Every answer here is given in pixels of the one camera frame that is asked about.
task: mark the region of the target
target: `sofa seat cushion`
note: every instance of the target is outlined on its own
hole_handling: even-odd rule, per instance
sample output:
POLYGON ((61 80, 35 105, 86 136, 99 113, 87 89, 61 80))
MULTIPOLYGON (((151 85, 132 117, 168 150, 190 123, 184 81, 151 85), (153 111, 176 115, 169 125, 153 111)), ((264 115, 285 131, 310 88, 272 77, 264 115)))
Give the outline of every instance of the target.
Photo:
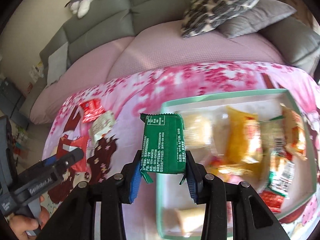
POLYGON ((112 67, 107 81, 166 66, 219 60, 262 61, 284 64, 267 39, 251 33, 228 39, 214 30, 181 38, 181 21, 162 23, 142 31, 112 67))
POLYGON ((57 83, 43 90, 31 110, 31 121, 53 122, 73 93, 104 83, 111 67, 133 39, 125 37, 103 44, 78 59, 57 83))

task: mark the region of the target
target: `pillow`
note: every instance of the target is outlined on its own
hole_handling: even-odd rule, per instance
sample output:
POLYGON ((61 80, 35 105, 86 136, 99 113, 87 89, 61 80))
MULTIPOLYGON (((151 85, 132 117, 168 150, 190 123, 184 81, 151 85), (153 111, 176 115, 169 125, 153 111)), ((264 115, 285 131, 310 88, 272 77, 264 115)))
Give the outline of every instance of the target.
POLYGON ((228 38, 255 33, 294 14, 290 5, 277 0, 259 0, 251 9, 218 26, 218 31, 228 38))
POLYGON ((259 0, 192 0, 182 21, 183 38, 215 29, 228 19, 251 9, 259 0))
POLYGON ((311 74, 310 59, 320 54, 320 36, 293 17, 287 17, 259 31, 291 66, 311 74))
POLYGON ((68 42, 63 44, 48 58, 48 78, 47 87, 57 82, 67 71, 68 42))

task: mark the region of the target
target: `wall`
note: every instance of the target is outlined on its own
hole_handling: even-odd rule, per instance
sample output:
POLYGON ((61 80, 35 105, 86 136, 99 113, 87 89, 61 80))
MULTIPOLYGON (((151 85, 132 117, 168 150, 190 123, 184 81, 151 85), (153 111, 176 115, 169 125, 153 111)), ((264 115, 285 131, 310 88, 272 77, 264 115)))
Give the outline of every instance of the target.
POLYGON ((69 0, 23 0, 0 36, 0 71, 26 93, 39 52, 71 17, 69 0))

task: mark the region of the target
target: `human hand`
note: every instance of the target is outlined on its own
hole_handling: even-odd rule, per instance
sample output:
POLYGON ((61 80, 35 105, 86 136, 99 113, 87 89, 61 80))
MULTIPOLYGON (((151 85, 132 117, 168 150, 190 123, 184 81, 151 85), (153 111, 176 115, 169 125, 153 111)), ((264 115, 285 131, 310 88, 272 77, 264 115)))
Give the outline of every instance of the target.
MULTIPOLYGON (((44 201, 44 197, 40 196, 40 202, 44 201)), ((39 216, 39 220, 41 221, 41 229, 48 222, 50 218, 49 212, 41 206, 41 213, 39 216)), ((35 230, 38 228, 39 224, 36 219, 28 218, 25 216, 13 216, 9 220, 9 226, 11 227, 14 234, 17 236, 19 240, 33 240, 36 239, 36 236, 28 236, 26 231, 35 230)))

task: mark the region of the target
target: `metal bolt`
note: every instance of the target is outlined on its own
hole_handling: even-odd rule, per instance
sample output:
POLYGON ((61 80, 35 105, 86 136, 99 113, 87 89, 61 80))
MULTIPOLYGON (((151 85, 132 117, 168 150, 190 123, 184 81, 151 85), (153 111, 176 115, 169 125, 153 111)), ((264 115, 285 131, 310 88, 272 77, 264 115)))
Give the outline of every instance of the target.
POLYGON ((115 180, 121 180, 123 178, 123 175, 121 173, 116 173, 114 176, 115 180))
POLYGON ((87 186, 87 184, 88 184, 88 183, 87 183, 86 181, 81 181, 81 182, 78 183, 78 187, 79 187, 79 188, 84 188, 84 187, 87 186))
POLYGON ((205 177, 207 180, 213 180, 213 179, 214 179, 214 175, 211 174, 211 173, 207 173, 204 177, 205 177))
POLYGON ((244 181, 241 181, 241 186, 242 187, 249 187, 250 183, 244 180, 244 181))

